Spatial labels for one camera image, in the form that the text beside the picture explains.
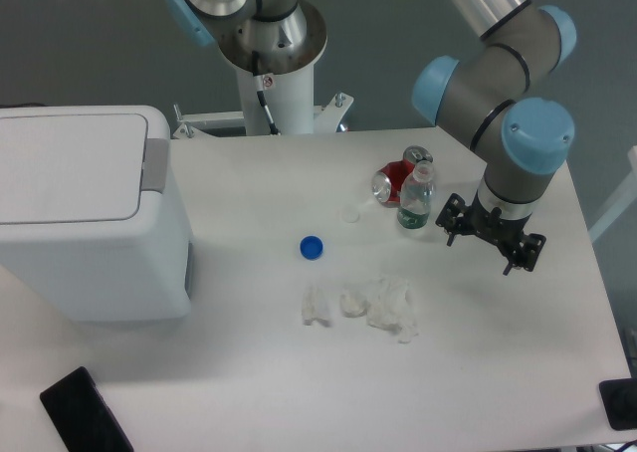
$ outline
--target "robotic arm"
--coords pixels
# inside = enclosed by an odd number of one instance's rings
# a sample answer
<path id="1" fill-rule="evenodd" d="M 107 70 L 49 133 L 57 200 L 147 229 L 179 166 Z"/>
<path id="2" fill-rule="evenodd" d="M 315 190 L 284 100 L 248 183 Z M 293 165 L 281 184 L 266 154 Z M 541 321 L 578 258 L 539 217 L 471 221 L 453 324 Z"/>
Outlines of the robotic arm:
<path id="1" fill-rule="evenodd" d="M 420 75 L 412 102 L 431 123 L 487 162 L 471 205 L 453 194 L 436 224 L 451 246 L 457 235 L 475 235 L 498 247 L 511 268 L 532 271 L 545 242 L 524 233 L 534 207 L 563 164 L 574 124 L 559 104 L 515 99 L 572 51 L 575 28 L 555 7 L 531 0 L 453 0 L 485 44 L 460 64 L 434 60 Z"/>
<path id="2" fill-rule="evenodd" d="M 166 0 L 200 45 L 216 41 L 235 69 L 246 134 L 312 133 L 314 63 L 327 34 L 304 0 Z"/>

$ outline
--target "blue bottle cap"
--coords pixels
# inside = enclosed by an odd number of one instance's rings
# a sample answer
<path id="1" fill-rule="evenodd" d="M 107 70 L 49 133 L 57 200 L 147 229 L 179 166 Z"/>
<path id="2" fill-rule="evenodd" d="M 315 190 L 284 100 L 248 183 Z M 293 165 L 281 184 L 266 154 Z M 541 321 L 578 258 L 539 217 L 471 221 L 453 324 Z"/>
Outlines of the blue bottle cap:
<path id="1" fill-rule="evenodd" d="M 301 254 L 308 260 L 315 260 L 322 254 L 322 241 L 316 236 L 306 236 L 300 246 Z"/>

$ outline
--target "cable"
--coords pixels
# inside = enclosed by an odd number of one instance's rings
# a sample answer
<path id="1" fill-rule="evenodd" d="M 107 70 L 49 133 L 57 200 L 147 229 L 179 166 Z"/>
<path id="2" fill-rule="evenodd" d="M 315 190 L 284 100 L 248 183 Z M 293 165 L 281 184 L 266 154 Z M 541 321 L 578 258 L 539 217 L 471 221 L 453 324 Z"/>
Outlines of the cable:
<path id="1" fill-rule="evenodd" d="M 28 104 L 14 104 L 14 105 L 0 104 L 0 109 L 21 109 L 25 107 L 46 107 L 46 106 L 44 104 L 39 104 L 37 102 L 30 102 Z"/>
<path id="2" fill-rule="evenodd" d="M 259 77 L 259 53 L 252 51 L 252 76 L 255 79 L 255 87 L 257 88 L 257 98 L 259 99 L 259 105 L 263 108 L 263 112 L 266 114 L 266 121 L 270 127 L 270 135 L 280 135 L 281 131 L 275 125 L 275 120 L 272 118 L 272 113 L 266 102 L 266 96 L 263 93 L 263 83 Z"/>
<path id="3" fill-rule="evenodd" d="M 626 450 L 630 449 L 633 445 L 637 445 L 637 440 L 633 440 L 632 442 L 625 443 L 620 448 L 615 450 L 615 452 L 625 452 Z"/>

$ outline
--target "blue joint cap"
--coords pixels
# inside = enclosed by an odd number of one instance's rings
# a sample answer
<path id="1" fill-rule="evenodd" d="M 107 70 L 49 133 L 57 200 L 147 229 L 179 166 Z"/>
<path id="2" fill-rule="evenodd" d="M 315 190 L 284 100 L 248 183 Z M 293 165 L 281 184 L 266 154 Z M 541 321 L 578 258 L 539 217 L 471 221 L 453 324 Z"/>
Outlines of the blue joint cap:
<path id="1" fill-rule="evenodd" d="M 559 66 L 566 60 L 570 53 L 573 52 L 575 45 L 577 44 L 577 29 L 575 29 L 575 23 L 568 14 L 555 6 L 542 6 L 540 11 L 544 11 L 550 17 L 553 18 L 557 29 L 559 30 L 559 38 L 561 42 L 561 53 L 559 54 Z"/>
<path id="2" fill-rule="evenodd" d="M 432 125 L 437 124 L 438 110 L 440 109 L 442 98 L 457 65 L 458 60 L 452 57 L 439 57 L 425 67 L 425 70 L 422 71 L 420 76 L 418 76 L 418 80 L 416 80 L 416 85 L 411 94 L 411 104 Z"/>
<path id="3" fill-rule="evenodd" d="M 555 173 L 575 139 L 570 113 L 557 102 L 524 99 L 502 123 L 502 143 L 517 166 L 535 175 Z"/>
<path id="4" fill-rule="evenodd" d="M 170 14 L 181 30 L 185 32 L 190 40 L 199 47 L 207 47 L 214 44 L 215 38 L 208 32 L 208 29 L 201 23 L 199 18 L 190 9 L 185 0 L 166 0 L 166 5 Z"/>

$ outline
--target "smartphone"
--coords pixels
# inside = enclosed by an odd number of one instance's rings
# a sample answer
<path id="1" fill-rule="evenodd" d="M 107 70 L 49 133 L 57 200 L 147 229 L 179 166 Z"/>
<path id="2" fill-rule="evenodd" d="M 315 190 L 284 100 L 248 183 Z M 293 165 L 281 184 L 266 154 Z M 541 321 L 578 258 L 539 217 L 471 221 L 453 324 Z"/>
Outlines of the smartphone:
<path id="1" fill-rule="evenodd" d="M 69 452 L 128 452 L 132 446 L 85 367 L 40 394 Z"/>

